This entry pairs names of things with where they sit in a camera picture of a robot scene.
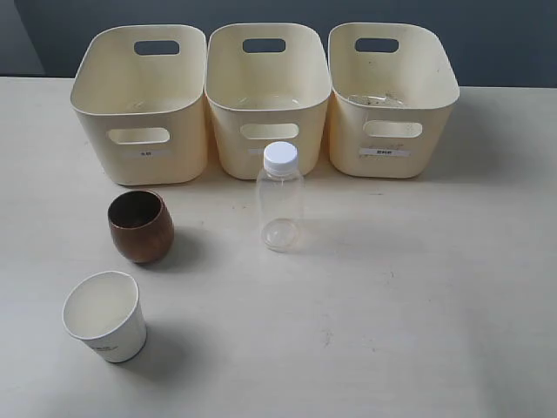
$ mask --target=table surface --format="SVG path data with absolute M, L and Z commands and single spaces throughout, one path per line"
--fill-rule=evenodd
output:
M 416 179 L 350 178 L 323 157 L 293 254 L 258 242 L 254 184 L 213 155 L 154 187 L 177 237 L 140 267 L 111 243 L 125 189 L 71 84 L 0 79 L 1 416 L 555 416 L 556 90 L 462 88 Z M 120 366 L 61 321 L 104 270 L 136 278 L 149 328 Z

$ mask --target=white paper cup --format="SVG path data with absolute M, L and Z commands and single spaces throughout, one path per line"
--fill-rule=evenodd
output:
M 64 303 L 62 321 L 72 337 L 112 363 L 139 353 L 147 338 L 138 284 L 125 273 L 97 273 L 78 284 Z

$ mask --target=plastic bottle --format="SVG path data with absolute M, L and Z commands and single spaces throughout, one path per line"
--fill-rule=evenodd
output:
M 298 170 L 298 150 L 288 142 L 273 142 L 263 152 L 263 169 L 256 185 L 261 239 L 274 251 L 291 248 L 304 217 L 304 177 Z

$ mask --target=copper cup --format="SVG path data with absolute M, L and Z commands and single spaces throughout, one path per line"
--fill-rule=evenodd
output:
M 163 258 L 174 240 L 171 215 L 155 192 L 134 190 L 121 194 L 108 208 L 108 221 L 114 245 L 134 263 Z

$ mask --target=cream plastic bin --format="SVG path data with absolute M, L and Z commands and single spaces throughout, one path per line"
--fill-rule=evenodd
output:
M 205 91 L 218 155 L 238 179 L 255 179 L 263 150 L 288 141 L 299 168 L 316 164 L 331 81 L 318 34 L 300 24 L 232 24 L 209 40 Z
M 206 55 L 204 33 L 183 25 L 123 26 L 91 41 L 71 104 L 113 181 L 180 183 L 204 170 Z
M 353 176 L 420 174 L 459 97 L 439 39 L 410 24 L 341 24 L 329 68 L 332 163 Z

